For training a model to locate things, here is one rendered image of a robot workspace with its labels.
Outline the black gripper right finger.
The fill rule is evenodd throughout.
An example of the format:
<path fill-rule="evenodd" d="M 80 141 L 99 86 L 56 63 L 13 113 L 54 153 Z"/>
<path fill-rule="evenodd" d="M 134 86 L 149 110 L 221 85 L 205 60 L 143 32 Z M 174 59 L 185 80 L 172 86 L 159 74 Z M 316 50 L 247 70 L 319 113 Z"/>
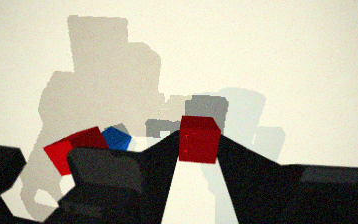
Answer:
<path fill-rule="evenodd" d="M 309 191 L 358 193 L 358 167 L 280 164 L 222 134 L 217 159 L 239 224 L 288 224 Z"/>

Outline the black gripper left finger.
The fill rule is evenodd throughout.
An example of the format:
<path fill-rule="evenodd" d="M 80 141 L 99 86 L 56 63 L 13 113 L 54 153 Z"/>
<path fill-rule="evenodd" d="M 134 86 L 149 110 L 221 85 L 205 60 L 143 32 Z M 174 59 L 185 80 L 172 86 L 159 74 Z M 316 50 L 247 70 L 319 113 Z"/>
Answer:
<path fill-rule="evenodd" d="M 141 151 L 80 146 L 66 155 L 74 184 L 82 181 L 134 188 L 142 224 L 162 224 L 179 156 L 180 130 Z"/>

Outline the blue cube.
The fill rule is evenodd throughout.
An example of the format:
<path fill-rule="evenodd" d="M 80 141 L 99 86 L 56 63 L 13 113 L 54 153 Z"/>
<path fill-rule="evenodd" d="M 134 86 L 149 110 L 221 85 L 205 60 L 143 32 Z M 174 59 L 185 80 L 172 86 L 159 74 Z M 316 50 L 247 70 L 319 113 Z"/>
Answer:
<path fill-rule="evenodd" d="M 125 151 L 128 150 L 128 145 L 132 138 L 131 136 L 112 126 L 101 132 L 101 134 L 109 148 Z"/>

